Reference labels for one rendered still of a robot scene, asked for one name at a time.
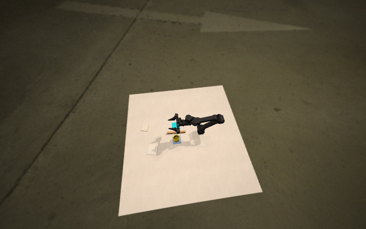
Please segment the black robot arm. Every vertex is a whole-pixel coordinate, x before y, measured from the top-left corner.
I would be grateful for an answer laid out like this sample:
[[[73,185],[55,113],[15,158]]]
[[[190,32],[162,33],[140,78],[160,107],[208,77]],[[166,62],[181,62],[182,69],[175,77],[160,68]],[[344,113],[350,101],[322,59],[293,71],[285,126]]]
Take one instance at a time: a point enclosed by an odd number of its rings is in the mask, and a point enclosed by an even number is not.
[[[206,124],[201,124],[201,123],[205,123],[208,122]],[[223,115],[221,114],[214,114],[212,116],[207,116],[207,117],[193,117],[191,115],[186,115],[185,116],[185,126],[197,126],[197,133],[198,135],[203,135],[205,133],[205,129],[209,128],[215,124],[223,124],[225,122]],[[177,118],[177,123],[178,126],[182,126],[184,125],[182,119],[179,117]]]

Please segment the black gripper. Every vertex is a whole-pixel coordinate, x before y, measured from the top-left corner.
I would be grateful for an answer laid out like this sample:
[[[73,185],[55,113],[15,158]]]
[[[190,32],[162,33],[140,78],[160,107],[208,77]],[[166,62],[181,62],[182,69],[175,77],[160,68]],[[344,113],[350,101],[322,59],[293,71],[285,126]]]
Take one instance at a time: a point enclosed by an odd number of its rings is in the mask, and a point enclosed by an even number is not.
[[[170,119],[168,119],[168,121],[175,121],[176,120],[176,126],[177,126],[177,128],[176,127],[173,127],[173,128],[168,128],[168,129],[170,129],[170,130],[173,130],[173,131],[176,131],[177,132],[177,134],[179,134],[180,133],[180,126],[178,125],[178,123],[177,123],[177,118],[179,118],[178,117],[178,114],[177,113],[175,113],[175,115],[174,115],[174,117],[172,117],[172,118],[170,118]],[[184,125],[182,125],[183,127],[185,126],[185,120],[184,119],[182,119],[182,123],[184,124]]]

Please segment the yellow cup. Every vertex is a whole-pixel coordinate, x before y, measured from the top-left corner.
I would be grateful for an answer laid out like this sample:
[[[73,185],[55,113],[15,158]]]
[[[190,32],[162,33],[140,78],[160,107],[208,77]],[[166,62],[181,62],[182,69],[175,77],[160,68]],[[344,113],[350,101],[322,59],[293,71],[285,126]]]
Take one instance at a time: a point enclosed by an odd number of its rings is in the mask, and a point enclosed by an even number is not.
[[[175,142],[178,142],[179,141],[179,139],[180,139],[180,137],[179,137],[179,135],[174,135],[173,136],[173,140],[175,141]]]

